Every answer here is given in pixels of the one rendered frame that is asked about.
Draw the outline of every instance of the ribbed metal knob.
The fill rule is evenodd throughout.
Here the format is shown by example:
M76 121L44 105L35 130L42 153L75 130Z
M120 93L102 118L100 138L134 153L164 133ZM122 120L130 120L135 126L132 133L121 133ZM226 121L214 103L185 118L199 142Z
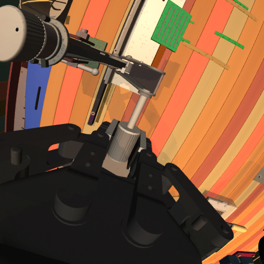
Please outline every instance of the ribbed metal knob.
M36 58L44 47L45 36L44 24L36 15L12 5L0 7L1 62Z

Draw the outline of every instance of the green slotted plate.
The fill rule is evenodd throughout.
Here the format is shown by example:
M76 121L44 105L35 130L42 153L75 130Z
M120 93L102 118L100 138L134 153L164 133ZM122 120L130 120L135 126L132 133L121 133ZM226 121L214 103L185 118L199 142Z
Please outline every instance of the green slotted plate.
M191 17L188 12L168 0L151 39L175 52Z

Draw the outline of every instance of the striped wooden surface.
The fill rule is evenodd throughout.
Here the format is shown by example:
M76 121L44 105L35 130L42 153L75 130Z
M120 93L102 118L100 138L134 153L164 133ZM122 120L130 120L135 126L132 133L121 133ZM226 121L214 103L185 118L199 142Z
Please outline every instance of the striped wooden surface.
M150 49L150 64L166 75L156 96L145 104L137 125L151 139L160 163L176 164L205 197L231 204L225 220L247 228L245 233L234 232L232 241L203 261L214 264L236 251L258 251L258 241L264 236L264 185L253 181L264 166L264 3L241 0L249 8L248 16L226 0L174 2L189 12L194 22L188 25L184 39L229 69L182 43L175 53L158 45L152 55ZM73 1L66 26L70 33L87 28L92 37L107 42L106 51L112 52L132 3ZM139 37L135 30L134 38ZM140 51L134 54L140 58ZM99 75L92 76L62 63L52 66L40 126L69 122L83 133L91 133L102 121L128 121L138 95L109 84L97 121L92 126L87 124L105 70L101 65ZM70 92L70 101L66 100L69 105L65 115L56 117L64 87ZM170 193L178 195L174 187Z

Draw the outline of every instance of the wooden floor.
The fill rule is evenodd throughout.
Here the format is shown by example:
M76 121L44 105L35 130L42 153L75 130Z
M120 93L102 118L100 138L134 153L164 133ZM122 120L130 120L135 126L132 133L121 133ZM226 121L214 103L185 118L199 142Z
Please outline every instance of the wooden floor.
M155 13L153 2L161 4L150 1L145 1L143 18L146 11ZM166 75L137 125L151 139L158 162L176 164L205 197L237 207L225 220L245 226L247 232L234 231L232 241L203 261L214 264L236 251L257 252L264 236L264 185L253 181L264 166L264 2L241 0L248 13L227 0L173 2L194 22L183 38L203 52L183 42L171 52L153 42L155 52L150 50L146 60ZM112 53L132 4L133 0L74 0L66 27L71 34L88 29L91 37L107 42L106 51ZM145 28L134 31L136 39L139 32L142 38L153 34ZM131 42L130 51L134 49ZM228 70L202 54L220 60ZM139 96L109 84L97 121L88 125L105 70L100 65L99 75L93 76L63 63L52 66L40 126L72 123L82 133L91 133L103 121L128 121ZM174 187L170 193L179 195Z

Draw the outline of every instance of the gray knob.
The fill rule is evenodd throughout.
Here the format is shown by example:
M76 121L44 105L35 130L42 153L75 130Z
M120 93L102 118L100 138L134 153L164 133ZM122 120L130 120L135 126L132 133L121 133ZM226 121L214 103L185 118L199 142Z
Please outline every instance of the gray knob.
M44 24L36 15L12 5L0 7L0 62L36 58L45 35Z

